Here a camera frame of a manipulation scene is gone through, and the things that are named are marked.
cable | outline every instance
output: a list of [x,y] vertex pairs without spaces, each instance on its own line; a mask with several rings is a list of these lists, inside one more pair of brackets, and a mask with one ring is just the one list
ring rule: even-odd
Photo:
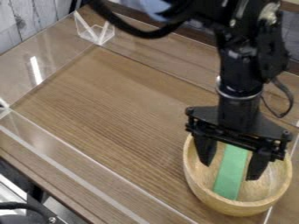
[[280,80],[277,78],[273,78],[272,79],[272,83],[275,84],[275,86],[281,90],[281,92],[284,93],[285,97],[287,97],[287,100],[289,102],[289,105],[288,105],[288,109],[284,113],[281,114],[277,114],[271,108],[269,106],[267,105],[267,101],[265,101],[265,98],[261,96],[261,101],[263,103],[265,104],[265,108],[268,109],[268,111],[272,113],[272,115],[276,117],[276,118],[283,118],[285,117],[285,115],[289,113],[293,105],[295,105],[295,97],[293,97],[293,94],[291,93],[289,89],[287,88],[287,86],[284,85],[283,82],[280,82]]
[[48,215],[38,207],[17,202],[0,203],[0,210],[14,210],[14,209],[25,209],[34,211],[42,217],[44,223],[49,223]]
[[132,36],[143,39],[159,39],[172,33],[183,24],[167,24],[163,28],[155,31],[141,31],[125,22],[103,4],[101,0],[91,1],[89,6],[92,10],[121,31],[127,32]]

green block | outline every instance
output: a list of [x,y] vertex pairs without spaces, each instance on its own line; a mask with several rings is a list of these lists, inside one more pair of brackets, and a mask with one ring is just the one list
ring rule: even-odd
[[248,151],[228,144],[213,183],[213,192],[229,200],[236,200],[239,197],[247,160]]

bowl rim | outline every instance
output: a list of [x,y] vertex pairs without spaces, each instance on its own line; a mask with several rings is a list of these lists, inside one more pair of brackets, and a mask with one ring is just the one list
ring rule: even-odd
[[265,199],[261,199],[261,200],[256,200],[256,201],[239,201],[239,200],[227,199],[227,198],[219,196],[208,187],[205,187],[201,183],[199,183],[199,181],[193,177],[192,172],[191,172],[189,163],[187,162],[188,161],[188,152],[189,152],[191,142],[192,142],[192,134],[189,134],[187,136],[187,140],[185,140],[184,146],[183,146],[183,167],[184,167],[184,173],[185,172],[188,173],[192,182],[196,184],[196,186],[215,200],[219,200],[219,201],[224,202],[225,204],[232,205],[232,206],[236,206],[236,207],[261,207],[261,206],[265,206],[265,205],[273,203],[275,201],[277,201],[281,198],[281,196],[285,193],[285,190],[287,190],[288,186],[291,185],[291,181],[292,181],[292,172],[293,171],[292,171],[291,157],[289,157],[288,153],[285,153],[285,157],[284,157],[287,176],[285,176],[285,179],[284,179],[284,183],[283,183],[281,187],[279,188],[276,194],[272,195],[271,197],[265,198]]

metal bracket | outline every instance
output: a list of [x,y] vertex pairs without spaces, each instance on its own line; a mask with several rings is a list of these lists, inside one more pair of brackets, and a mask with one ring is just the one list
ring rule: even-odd
[[88,25],[77,11],[73,12],[79,36],[97,46],[103,46],[116,35],[115,26],[105,22],[104,26]]

wooden bowl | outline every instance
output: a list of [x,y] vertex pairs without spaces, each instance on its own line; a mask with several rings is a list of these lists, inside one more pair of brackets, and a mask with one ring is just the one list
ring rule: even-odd
[[207,167],[199,160],[192,136],[188,136],[183,148],[183,169],[188,185],[200,201],[220,213],[232,216],[259,214],[277,202],[291,184],[291,158],[285,155],[284,161],[269,163],[259,180],[243,181],[237,200],[231,200],[212,191],[224,146],[224,143],[219,143],[217,153]]

